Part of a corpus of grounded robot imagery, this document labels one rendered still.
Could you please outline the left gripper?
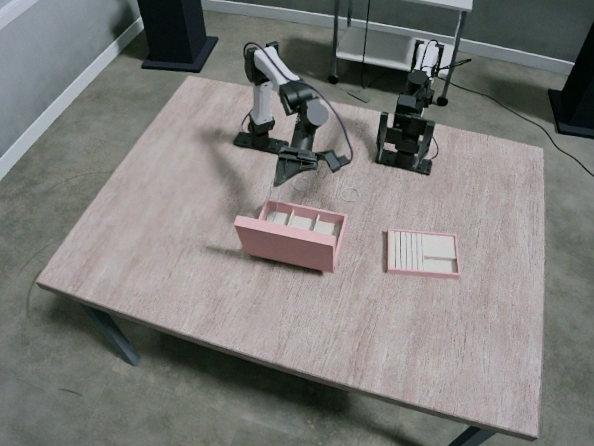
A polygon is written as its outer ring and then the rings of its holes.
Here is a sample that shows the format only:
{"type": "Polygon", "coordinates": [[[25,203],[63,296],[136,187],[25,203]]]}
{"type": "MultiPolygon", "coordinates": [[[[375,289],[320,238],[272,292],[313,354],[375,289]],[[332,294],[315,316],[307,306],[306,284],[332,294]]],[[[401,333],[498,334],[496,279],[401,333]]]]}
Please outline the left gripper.
{"type": "Polygon", "coordinates": [[[436,122],[424,117],[421,114],[414,114],[405,111],[395,112],[392,127],[387,127],[389,113],[381,112],[379,128],[377,134],[377,149],[379,161],[381,160],[384,143],[400,145],[401,143],[409,145],[418,145],[419,136],[423,139],[415,162],[414,170],[418,164],[428,155],[432,141],[436,122]],[[399,117],[399,118],[398,118],[399,117]],[[396,125],[396,126],[395,126],[396,125]],[[427,126],[426,126],[427,125],[427,126]],[[426,128],[426,129],[425,129],[426,128]],[[387,132],[386,132],[387,130],[387,132]],[[425,132],[425,133],[424,133],[425,132]],[[412,134],[413,133],[413,134],[412,134]],[[417,134],[417,135],[416,135],[417,134]],[[423,135],[424,134],[424,135],[423,135]],[[413,136],[416,135],[416,136],[413,136]],[[379,138],[379,139],[378,139],[379,138]]]}

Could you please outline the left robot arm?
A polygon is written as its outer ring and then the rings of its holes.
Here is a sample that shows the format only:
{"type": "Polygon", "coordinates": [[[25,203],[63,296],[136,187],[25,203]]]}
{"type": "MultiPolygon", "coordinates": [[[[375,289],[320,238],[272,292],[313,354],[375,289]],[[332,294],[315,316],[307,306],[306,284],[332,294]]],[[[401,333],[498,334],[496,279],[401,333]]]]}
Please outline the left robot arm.
{"type": "MultiPolygon", "coordinates": [[[[407,82],[404,83],[402,93],[399,93],[396,110],[395,112],[405,111],[414,114],[423,115],[424,108],[428,108],[432,104],[434,90],[430,89],[431,83],[433,83],[434,75],[430,78],[430,82],[427,81],[423,87],[420,87],[431,74],[435,72],[435,69],[429,67],[440,68],[442,56],[445,45],[435,44],[435,47],[424,45],[425,41],[417,40],[415,42],[413,58],[411,63],[411,69],[407,76],[407,82]],[[418,49],[418,50],[417,50],[418,49]],[[424,55],[425,53],[425,55],[424,55]],[[440,55],[439,55],[440,54],[440,55]],[[438,59],[439,56],[439,59],[438,59]],[[436,62],[438,61],[438,63],[436,62]],[[428,66],[420,70],[420,67],[428,66]],[[415,67],[415,68],[414,68],[415,67]],[[414,71],[413,71],[414,69],[414,71]],[[423,71],[424,70],[424,71],[423,71]],[[428,74],[427,74],[428,72],[428,74]],[[405,90],[405,93],[404,93],[405,90]],[[424,91],[424,92],[423,92],[424,91]],[[422,95],[423,92],[423,95],[422,95]],[[401,95],[402,94],[402,95],[401,95]],[[407,95],[406,95],[407,94],[407,95]],[[411,96],[412,95],[412,96],[411,96]],[[429,95],[429,96],[428,96],[429,95]],[[422,96],[422,97],[421,97],[422,96]],[[426,99],[425,99],[426,98],[426,99]],[[418,100],[417,100],[418,99],[418,100]],[[422,102],[421,102],[422,100],[422,102]],[[425,105],[424,105],[425,103],[425,105]],[[405,106],[409,107],[405,107],[405,106]],[[413,107],[413,108],[410,108],[413,107]]],[[[430,175],[433,162],[428,159],[423,159],[415,171],[414,165],[416,158],[414,155],[418,154],[421,142],[419,140],[418,145],[409,145],[401,143],[395,145],[397,152],[383,149],[380,162],[378,162],[379,154],[377,153],[375,162],[378,164],[399,168],[423,175],[430,175]],[[417,149],[417,150],[416,150],[417,149]]]]}

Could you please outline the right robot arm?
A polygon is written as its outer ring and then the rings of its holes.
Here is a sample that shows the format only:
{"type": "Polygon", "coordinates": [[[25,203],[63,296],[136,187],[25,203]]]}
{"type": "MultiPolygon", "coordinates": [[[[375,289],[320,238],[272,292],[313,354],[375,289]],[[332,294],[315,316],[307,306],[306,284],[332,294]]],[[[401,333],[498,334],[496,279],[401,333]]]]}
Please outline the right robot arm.
{"type": "MultiPolygon", "coordinates": [[[[249,114],[250,123],[247,126],[250,134],[239,132],[233,141],[235,146],[275,155],[281,153],[279,150],[281,147],[289,146],[288,141],[269,137],[269,131],[273,130],[273,126],[275,126],[275,119],[271,114],[272,86],[275,87],[278,97],[281,98],[280,102],[286,116],[298,113],[294,130],[307,129],[315,135],[316,129],[325,124],[329,118],[327,108],[320,103],[314,89],[287,80],[275,64],[289,79],[305,82],[302,78],[299,79],[291,73],[279,59],[279,44],[277,41],[266,43],[264,50],[258,50],[256,46],[248,48],[244,68],[249,82],[253,82],[253,108],[251,114],[249,114]],[[262,79],[261,83],[260,79],[262,79]]],[[[345,154],[337,157],[334,150],[313,152],[313,154],[317,155],[319,160],[326,161],[332,173],[341,170],[340,165],[348,162],[345,154]]]]}

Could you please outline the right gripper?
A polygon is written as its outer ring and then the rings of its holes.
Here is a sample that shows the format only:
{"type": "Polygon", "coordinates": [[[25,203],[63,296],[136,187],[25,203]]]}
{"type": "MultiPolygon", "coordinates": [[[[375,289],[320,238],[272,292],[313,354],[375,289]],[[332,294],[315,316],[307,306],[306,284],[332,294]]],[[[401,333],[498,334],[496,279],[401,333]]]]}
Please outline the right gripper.
{"type": "Polygon", "coordinates": [[[317,170],[319,158],[312,152],[314,137],[312,131],[294,130],[290,147],[281,147],[278,154],[273,187],[281,186],[302,172],[317,170]]]}

